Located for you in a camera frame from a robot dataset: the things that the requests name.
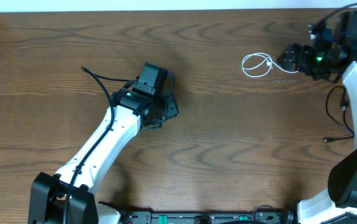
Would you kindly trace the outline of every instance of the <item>wall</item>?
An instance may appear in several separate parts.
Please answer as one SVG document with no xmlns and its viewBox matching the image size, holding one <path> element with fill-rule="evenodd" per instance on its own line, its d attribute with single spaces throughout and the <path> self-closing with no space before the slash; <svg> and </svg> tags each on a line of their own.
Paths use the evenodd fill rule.
<svg viewBox="0 0 357 224">
<path fill-rule="evenodd" d="M 0 12 L 335 8 L 357 0 L 0 0 Z"/>
</svg>

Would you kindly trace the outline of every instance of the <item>coiled white cable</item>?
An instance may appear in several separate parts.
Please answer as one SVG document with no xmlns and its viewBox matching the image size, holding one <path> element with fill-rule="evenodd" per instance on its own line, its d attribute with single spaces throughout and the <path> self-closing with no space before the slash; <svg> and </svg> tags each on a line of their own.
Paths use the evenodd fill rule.
<svg viewBox="0 0 357 224">
<path fill-rule="evenodd" d="M 251 58 L 251 57 L 253 57 L 253 56 L 262 57 L 262 58 L 264 58 L 264 60 L 263 60 L 260 64 L 254 66 L 254 67 L 252 67 L 252 68 L 245 68 L 245 67 L 244 67 L 245 62 L 247 61 L 247 59 L 249 59 L 249 58 Z M 249 75 L 249 74 L 246 72 L 247 70 L 253 70 L 253 69 L 255 69 L 255 68 L 258 68 L 259 66 L 261 66 L 262 64 L 264 64 L 264 62 L 267 62 L 267 66 L 268 66 L 268 70 L 267 70 L 264 74 L 262 74 L 262 75 Z M 298 72 L 298 71 L 296 71 L 296 72 L 286 71 L 285 69 L 279 67 L 279 65 L 277 65 L 277 64 L 272 60 L 272 57 L 271 57 L 271 56 L 269 56 L 269 55 L 266 54 L 266 53 L 262 53 L 262 52 L 257 52 L 257 53 L 254 53 L 254 54 L 246 55 L 246 56 L 243 58 L 243 60 L 242 60 L 242 71 L 243 71 L 248 77 L 259 78 L 259 77 L 263 77 L 264 75 L 268 74 L 269 71 L 272 69 L 272 65 L 275 65 L 276 67 L 278 67 L 279 69 L 281 69 L 282 71 L 287 72 L 287 73 L 297 73 L 297 72 Z"/>
</svg>

